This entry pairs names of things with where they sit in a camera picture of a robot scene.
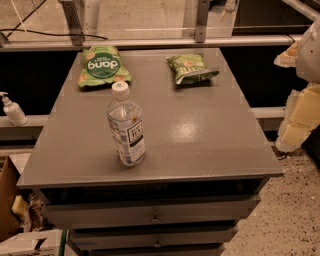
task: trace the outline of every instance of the drawer handle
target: drawer handle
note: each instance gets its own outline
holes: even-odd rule
[[[157,241],[155,244],[154,244],[154,248],[160,248],[162,245],[159,243],[159,241]]]
[[[151,223],[152,223],[152,224],[159,224],[159,223],[160,223],[160,219],[159,219],[157,216],[155,216],[155,217],[151,220]]]

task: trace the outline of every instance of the snack bag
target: snack bag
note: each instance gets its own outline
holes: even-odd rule
[[[122,66],[118,49],[114,46],[92,46],[83,50],[84,67],[79,76],[80,87],[131,81],[129,72]]]
[[[207,69],[199,54],[184,54],[167,58],[169,66],[176,71],[176,84],[193,84],[211,79],[219,74],[218,68]]]

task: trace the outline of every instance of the table top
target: table top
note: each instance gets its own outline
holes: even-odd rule
[[[203,54],[220,73],[177,88],[166,57]],[[81,90],[79,53],[18,182],[20,188],[272,177],[283,171],[218,48],[121,51],[143,110],[145,159],[121,164],[106,110],[110,86]]]

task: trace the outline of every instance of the drawer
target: drawer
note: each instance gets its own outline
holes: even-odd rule
[[[246,218],[258,195],[46,206],[44,215],[60,229],[158,225]]]
[[[238,231],[229,222],[171,224],[75,231],[70,241],[80,250],[166,248],[181,245],[223,244]]]
[[[79,255],[86,256],[219,256],[224,251],[220,244],[187,245],[160,248],[135,248],[119,250],[80,251]]]

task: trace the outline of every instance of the terrazzo floor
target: terrazzo floor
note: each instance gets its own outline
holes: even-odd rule
[[[306,149],[280,161],[284,176],[262,189],[261,202],[222,256],[320,255],[320,169]]]

